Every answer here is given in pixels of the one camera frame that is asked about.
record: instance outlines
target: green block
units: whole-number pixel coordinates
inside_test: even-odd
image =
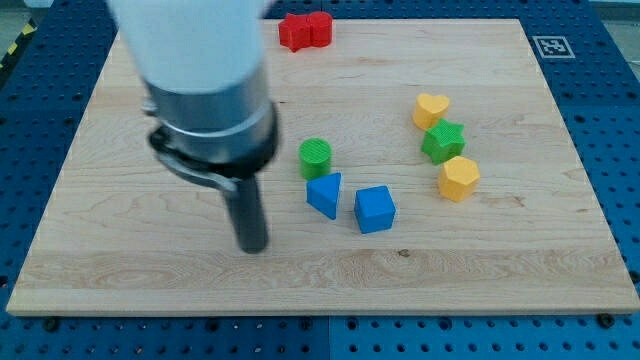
[[[313,180],[331,172],[331,146],[323,139],[311,138],[300,144],[300,175]]]
[[[422,142],[422,152],[431,157],[434,165],[462,154],[466,142],[462,136],[464,125],[440,119],[438,124],[427,130]]]

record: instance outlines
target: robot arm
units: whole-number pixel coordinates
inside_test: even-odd
[[[277,115],[257,18],[263,0],[108,0],[161,126],[157,158],[222,190],[240,247],[268,235],[255,173],[274,155]]]

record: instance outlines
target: yellow heart-shaped block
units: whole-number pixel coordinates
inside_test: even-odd
[[[413,122],[422,130],[434,127],[445,117],[451,101],[444,95],[420,94],[413,109]]]

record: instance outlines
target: blue block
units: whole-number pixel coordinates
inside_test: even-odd
[[[336,219],[342,174],[335,173],[307,181],[307,202],[329,219]]]
[[[377,186],[356,191],[355,212],[363,234],[391,229],[396,206],[389,188]]]

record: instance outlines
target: wooden board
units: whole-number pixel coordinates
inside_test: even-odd
[[[515,20],[337,21],[296,54],[264,24],[283,143],[261,174],[272,243],[236,247],[220,195],[154,160],[144,90],[117,40],[13,291],[15,315],[634,312],[636,291]],[[411,122],[452,99],[477,192],[438,195]],[[327,139],[338,219],[305,203],[297,147]],[[388,184],[390,231],[361,235],[357,189]]]

